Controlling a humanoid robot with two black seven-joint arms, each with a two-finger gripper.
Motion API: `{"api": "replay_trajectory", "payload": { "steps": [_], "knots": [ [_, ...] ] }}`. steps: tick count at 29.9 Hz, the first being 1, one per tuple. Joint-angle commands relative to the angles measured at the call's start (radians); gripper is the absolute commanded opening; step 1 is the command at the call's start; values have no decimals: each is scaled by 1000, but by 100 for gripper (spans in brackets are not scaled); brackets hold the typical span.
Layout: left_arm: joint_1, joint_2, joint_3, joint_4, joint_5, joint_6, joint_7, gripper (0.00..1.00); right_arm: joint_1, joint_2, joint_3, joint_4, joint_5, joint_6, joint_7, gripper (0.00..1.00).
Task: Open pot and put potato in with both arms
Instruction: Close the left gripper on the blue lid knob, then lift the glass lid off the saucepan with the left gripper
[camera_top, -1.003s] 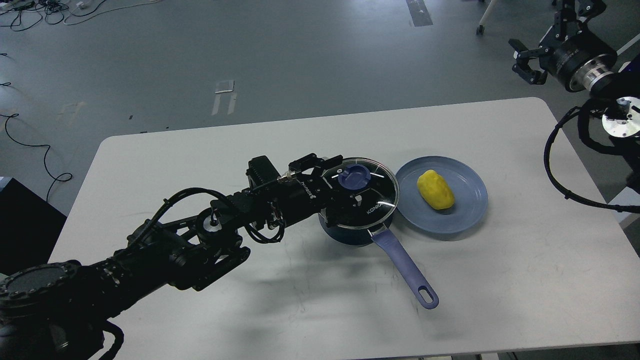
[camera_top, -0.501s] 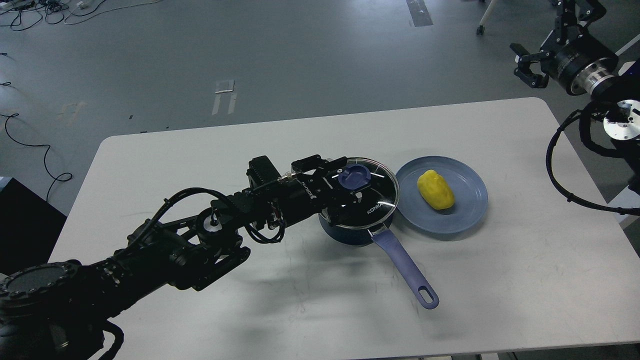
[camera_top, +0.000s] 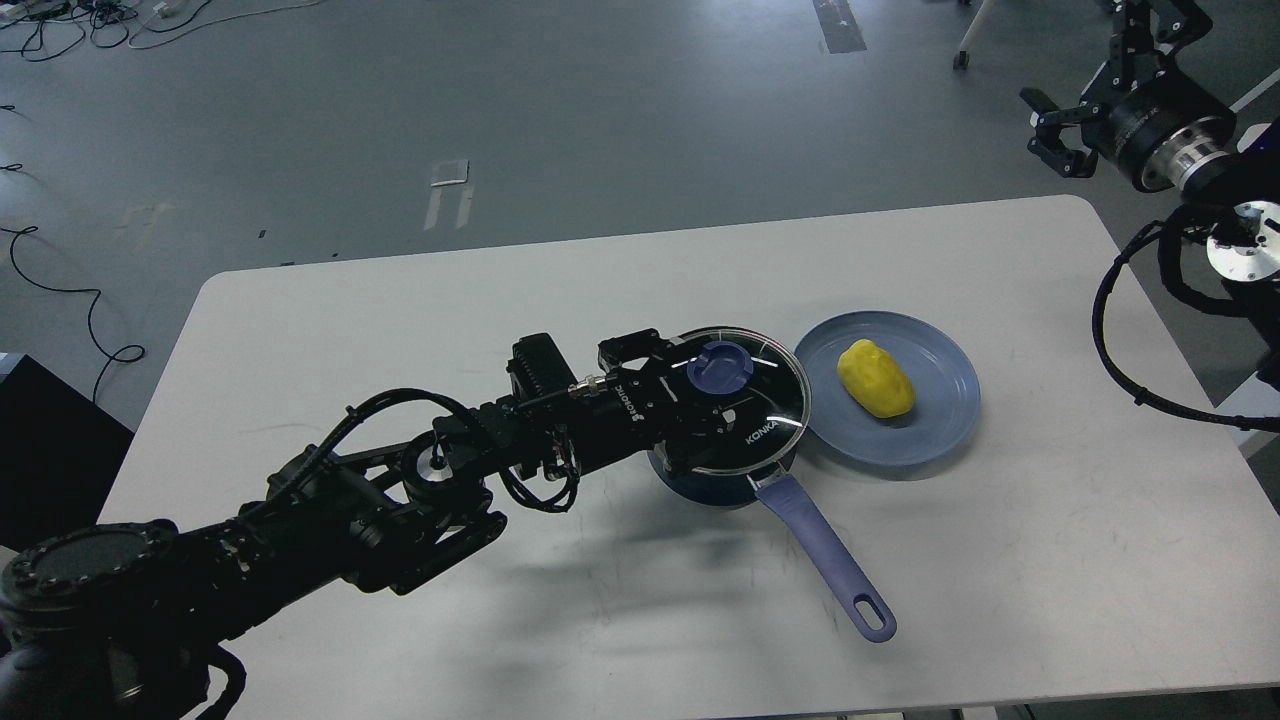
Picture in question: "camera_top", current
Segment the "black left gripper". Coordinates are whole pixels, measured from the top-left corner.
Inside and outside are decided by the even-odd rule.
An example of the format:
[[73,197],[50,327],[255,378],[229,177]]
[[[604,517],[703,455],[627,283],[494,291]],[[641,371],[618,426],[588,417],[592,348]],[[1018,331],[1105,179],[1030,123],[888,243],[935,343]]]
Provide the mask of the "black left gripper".
[[[577,383],[577,468],[594,473],[662,445],[662,469],[672,477],[742,473],[739,439],[726,396],[709,395],[689,378],[701,345],[666,340],[649,328],[603,340],[596,364],[608,372]],[[639,369],[626,363],[640,361]]]

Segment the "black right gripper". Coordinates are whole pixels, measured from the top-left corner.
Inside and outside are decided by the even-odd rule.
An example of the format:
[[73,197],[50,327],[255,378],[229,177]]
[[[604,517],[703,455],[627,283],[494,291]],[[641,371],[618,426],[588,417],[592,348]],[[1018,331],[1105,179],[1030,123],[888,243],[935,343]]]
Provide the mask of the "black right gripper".
[[[1236,114],[1176,69],[1175,58],[1213,20],[1197,1],[1100,5],[1112,31],[1094,74],[1093,102],[1061,108],[1041,88],[1021,88],[1034,131],[1028,150],[1062,178],[1091,178],[1101,155],[1142,193],[1207,193],[1239,163],[1228,147]],[[1088,122],[1093,150],[1070,147],[1062,132]]]

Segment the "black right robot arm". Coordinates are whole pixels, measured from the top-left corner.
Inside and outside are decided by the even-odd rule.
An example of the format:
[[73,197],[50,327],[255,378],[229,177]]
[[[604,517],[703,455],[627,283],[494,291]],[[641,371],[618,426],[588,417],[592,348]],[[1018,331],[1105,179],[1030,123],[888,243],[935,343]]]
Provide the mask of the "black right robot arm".
[[1178,206],[1120,250],[1094,295],[1091,333],[1110,378],[1139,406],[1234,430],[1276,434],[1277,414],[1203,411],[1144,387],[1112,357],[1106,314],[1120,272],[1153,249],[1161,286],[1207,316],[1244,319],[1267,350],[1257,379],[1277,389],[1277,124],[1236,146],[1238,113],[1190,78],[1178,54],[1212,28],[1194,1],[1111,1],[1105,59],[1079,99],[1059,105],[1039,88],[1020,99],[1034,131],[1028,149],[1065,178],[1106,161],[1142,193],[1172,190]]

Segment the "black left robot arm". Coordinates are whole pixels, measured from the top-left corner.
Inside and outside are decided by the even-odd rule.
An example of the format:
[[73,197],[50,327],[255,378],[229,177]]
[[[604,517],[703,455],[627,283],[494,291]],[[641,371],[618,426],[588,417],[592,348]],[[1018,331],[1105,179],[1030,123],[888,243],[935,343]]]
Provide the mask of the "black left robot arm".
[[509,395],[480,407],[380,392],[225,521],[166,519],[44,539],[3,569],[5,719],[224,719],[246,687],[225,643],[334,580],[407,594],[490,544],[521,507],[572,509],[582,477],[680,430],[719,433],[676,395],[709,340],[654,329],[599,345],[577,379],[545,333],[521,338]]

